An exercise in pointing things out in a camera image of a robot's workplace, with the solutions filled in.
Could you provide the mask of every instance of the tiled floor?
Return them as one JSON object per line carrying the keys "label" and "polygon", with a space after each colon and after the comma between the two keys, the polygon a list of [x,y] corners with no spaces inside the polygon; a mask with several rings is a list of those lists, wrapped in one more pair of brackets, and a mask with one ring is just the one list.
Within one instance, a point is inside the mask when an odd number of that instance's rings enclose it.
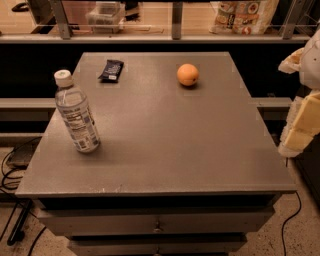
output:
{"label": "tiled floor", "polygon": [[[0,157],[4,157],[9,148],[0,148]],[[302,180],[294,162],[288,162],[288,171],[297,184],[301,198],[302,208],[300,213],[287,222],[284,229],[287,256],[311,256],[320,255],[320,210],[316,206],[309,189]],[[12,203],[0,203],[0,232],[4,229],[11,213]],[[294,214],[299,208],[296,194],[284,195],[275,204],[275,214],[256,233],[248,233],[248,242],[238,251],[230,253],[230,256],[281,256],[283,244],[281,239],[281,227],[284,221]],[[31,245],[43,228],[43,225],[33,216],[29,215],[24,226],[25,238],[16,242],[13,246],[7,245],[7,238],[20,212],[20,208],[13,217],[11,224],[0,242],[1,256],[27,256]],[[67,249],[67,239],[55,237],[46,229],[36,243],[32,256],[75,256]]]}

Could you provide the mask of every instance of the metal leg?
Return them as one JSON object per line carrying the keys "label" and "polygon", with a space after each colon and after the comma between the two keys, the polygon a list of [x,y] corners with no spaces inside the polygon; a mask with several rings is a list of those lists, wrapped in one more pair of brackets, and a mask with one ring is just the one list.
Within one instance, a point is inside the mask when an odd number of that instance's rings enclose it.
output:
{"label": "metal leg", "polygon": [[32,200],[27,199],[24,205],[24,208],[21,210],[19,218],[16,224],[14,225],[13,230],[11,231],[11,234],[7,240],[7,245],[12,246],[15,244],[15,242],[22,241],[22,239],[24,238],[24,232],[22,231],[22,228],[25,220],[28,217],[31,207],[32,207]]}

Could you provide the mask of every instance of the water bottle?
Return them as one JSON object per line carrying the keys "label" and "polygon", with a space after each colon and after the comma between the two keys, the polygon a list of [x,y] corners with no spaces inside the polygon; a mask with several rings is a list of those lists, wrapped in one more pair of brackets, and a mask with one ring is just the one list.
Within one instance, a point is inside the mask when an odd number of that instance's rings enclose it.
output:
{"label": "water bottle", "polygon": [[100,144],[86,94],[74,85],[69,70],[54,74],[58,90],[55,95],[57,109],[70,133],[76,149],[83,153],[94,151]]}

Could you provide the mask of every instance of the black cable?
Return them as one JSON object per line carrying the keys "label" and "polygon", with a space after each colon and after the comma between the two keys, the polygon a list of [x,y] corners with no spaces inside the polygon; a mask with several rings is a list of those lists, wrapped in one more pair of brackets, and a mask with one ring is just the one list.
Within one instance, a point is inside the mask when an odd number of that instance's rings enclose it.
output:
{"label": "black cable", "polygon": [[32,254],[32,251],[33,251],[33,248],[35,247],[37,241],[39,240],[39,238],[41,237],[41,235],[43,234],[43,232],[46,230],[47,227],[43,227],[41,229],[41,231],[39,232],[39,234],[37,235],[36,239],[33,241],[31,247],[30,247],[30,250],[29,250],[29,253],[28,253],[28,256],[31,256]]}
{"label": "black cable", "polygon": [[2,241],[2,238],[4,237],[4,234],[6,233],[6,231],[7,231],[7,229],[8,229],[9,223],[10,223],[12,217],[13,217],[14,212],[15,212],[16,209],[17,209],[17,206],[18,206],[18,203],[15,203],[15,205],[14,205],[12,211],[11,211],[11,214],[10,214],[10,216],[9,216],[9,219],[8,219],[8,221],[7,221],[4,229],[2,230],[2,234],[1,234],[1,236],[0,236],[0,242]]}
{"label": "black cable", "polygon": [[[13,195],[11,195],[10,193],[8,193],[7,191],[5,191],[4,189],[2,189],[2,187],[0,187],[0,191],[4,194],[6,194],[7,196],[11,197],[11,199],[14,200],[15,203],[19,204],[23,209],[26,209],[26,207],[20,202],[21,200],[19,200],[18,198],[14,197]],[[32,212],[29,212],[30,215],[32,215],[33,217],[35,217],[36,219],[37,216],[34,215]]]}
{"label": "black cable", "polygon": [[292,214],[288,219],[286,219],[285,222],[283,222],[282,228],[281,228],[281,237],[282,237],[283,252],[284,252],[283,255],[284,256],[287,255],[286,244],[285,244],[285,241],[284,241],[284,226],[287,224],[287,222],[289,220],[291,220],[293,217],[295,217],[300,212],[300,210],[302,208],[302,203],[301,203],[301,199],[300,199],[300,196],[299,196],[298,192],[296,192],[296,195],[297,195],[298,200],[299,200],[299,208],[294,214]]}
{"label": "black cable", "polygon": [[17,172],[17,171],[21,171],[19,168],[14,168],[11,169],[10,171],[8,171],[7,173],[5,173],[5,175],[2,177],[1,180],[1,186],[7,190],[15,190],[18,188],[18,185],[20,183],[20,181],[12,181],[12,182],[8,182],[5,183],[6,179],[10,179],[10,180],[19,180],[22,178],[22,176],[16,176],[16,177],[10,177],[9,175]]}

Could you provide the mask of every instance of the glass shelf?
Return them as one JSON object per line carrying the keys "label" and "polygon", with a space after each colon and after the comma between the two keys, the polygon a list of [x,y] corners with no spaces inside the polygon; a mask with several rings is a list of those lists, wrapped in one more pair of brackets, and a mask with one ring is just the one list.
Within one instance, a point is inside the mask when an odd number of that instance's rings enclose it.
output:
{"label": "glass shelf", "polygon": [[12,12],[16,2],[0,0],[0,43],[305,42],[320,15],[315,0],[292,0],[285,14],[282,0],[26,1],[28,12]]}

